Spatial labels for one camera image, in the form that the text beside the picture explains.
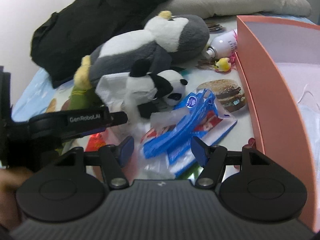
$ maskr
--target beige blanket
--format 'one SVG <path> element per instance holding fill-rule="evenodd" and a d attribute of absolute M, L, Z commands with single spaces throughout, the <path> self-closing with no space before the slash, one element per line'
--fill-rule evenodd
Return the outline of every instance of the beige blanket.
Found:
<path fill-rule="evenodd" d="M 162 10 L 173 15 L 194 14 L 205 19 L 214 15 L 239 15 L 256 12 L 289 14 L 308 17 L 310 4 L 306 0 L 169 0 L 158 6 L 150 18 Z"/>

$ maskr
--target purple circular logo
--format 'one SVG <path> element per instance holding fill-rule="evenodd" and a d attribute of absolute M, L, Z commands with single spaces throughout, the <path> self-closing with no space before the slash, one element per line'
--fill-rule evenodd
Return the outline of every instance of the purple circular logo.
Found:
<path fill-rule="evenodd" d="M 193 108 L 196 105 L 196 103 L 197 103 L 196 97 L 191 96 L 191 97 L 188 98 L 187 107 L 188 108 Z"/>

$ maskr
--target silver screw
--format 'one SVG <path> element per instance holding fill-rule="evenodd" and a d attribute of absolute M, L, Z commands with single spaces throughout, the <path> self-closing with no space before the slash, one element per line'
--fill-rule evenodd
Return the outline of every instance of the silver screw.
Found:
<path fill-rule="evenodd" d="M 213 180 L 210 178 L 201 178 L 198 180 L 198 184 L 203 187 L 208 187 L 213 185 Z"/>
<path fill-rule="evenodd" d="M 114 178 L 111 180 L 111 185 L 114 187 L 121 187 L 125 185 L 127 181 L 123 178 Z"/>

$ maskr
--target white logo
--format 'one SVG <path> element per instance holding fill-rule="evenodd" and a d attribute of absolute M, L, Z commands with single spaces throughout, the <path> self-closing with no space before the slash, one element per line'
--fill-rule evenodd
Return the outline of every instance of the white logo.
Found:
<path fill-rule="evenodd" d="M 70 117 L 70 122 L 79 122 L 79 121 L 88 121 L 88 120 L 94 120 L 94 119 L 100 119 L 100 114 L 93 114 L 93 115 L 86 115 L 86 116 L 79 116 L 79 117 Z"/>
<path fill-rule="evenodd" d="M 160 186 L 160 187 L 162 187 L 162 186 L 164 186 L 164 185 L 167 185 L 164 181 L 161 181 L 160 183 L 157 183 L 158 184 L 158 186 Z"/>

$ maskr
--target ribbed black surface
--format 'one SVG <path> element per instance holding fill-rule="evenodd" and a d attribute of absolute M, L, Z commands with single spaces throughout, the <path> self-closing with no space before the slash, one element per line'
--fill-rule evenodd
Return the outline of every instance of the ribbed black surface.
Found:
<path fill-rule="evenodd" d="M 113 191 L 89 216 L 64 224 L 27 220 L 11 235 L 16 240 L 191 240 L 191 239 L 310 239 L 298 220 L 276 225 L 241 220 L 222 207 L 209 190 L 189 181 L 135 181 Z"/>

